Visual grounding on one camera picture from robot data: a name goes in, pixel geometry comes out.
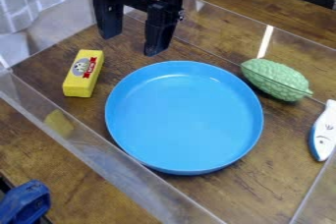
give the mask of wooden table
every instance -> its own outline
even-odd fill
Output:
[[[299,0],[208,1],[336,47],[336,19],[327,9]],[[143,28],[135,20],[125,19],[124,34],[113,42],[101,39],[95,27],[87,28],[13,68],[13,73],[109,141],[113,140],[104,123],[105,100],[119,80],[133,70],[165,60],[195,60],[241,77],[239,66],[180,40],[172,41],[168,51],[147,58],[141,55],[141,40]],[[101,49],[108,57],[91,99],[64,97],[60,89],[81,48]],[[233,50],[224,56],[245,60],[244,54]],[[304,59],[307,74],[313,77],[311,65],[321,68],[324,64],[313,57]],[[324,79],[335,77],[332,68],[323,71]],[[324,79],[313,80],[320,100],[335,98],[335,89],[328,89]],[[264,107],[265,131],[252,152],[235,165],[208,175],[159,175],[228,223],[288,223],[321,168],[308,153],[305,141],[323,105],[311,99],[287,104],[256,92]],[[0,172],[15,185],[32,178],[48,184],[52,222],[159,223],[4,101],[0,110]]]

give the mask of blue object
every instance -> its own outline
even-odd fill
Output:
[[[117,84],[105,106],[123,150],[165,173],[199,175],[240,159],[264,125],[259,99],[241,79],[212,65],[149,65]]]
[[[12,189],[0,202],[1,224],[32,224],[49,210],[49,191],[37,180]]]

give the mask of blue plate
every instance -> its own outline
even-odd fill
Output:
[[[212,172],[255,146],[263,108],[248,85],[212,65],[149,65],[117,84],[105,107],[109,132],[145,166],[177,175]]]

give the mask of green vegetable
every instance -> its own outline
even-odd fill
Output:
[[[253,85],[284,101],[297,101],[312,96],[308,80],[284,64],[252,59],[241,64],[241,72]]]

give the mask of white object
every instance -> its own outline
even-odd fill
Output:
[[[336,101],[328,100],[309,135],[309,149],[317,161],[325,161],[336,146]]]

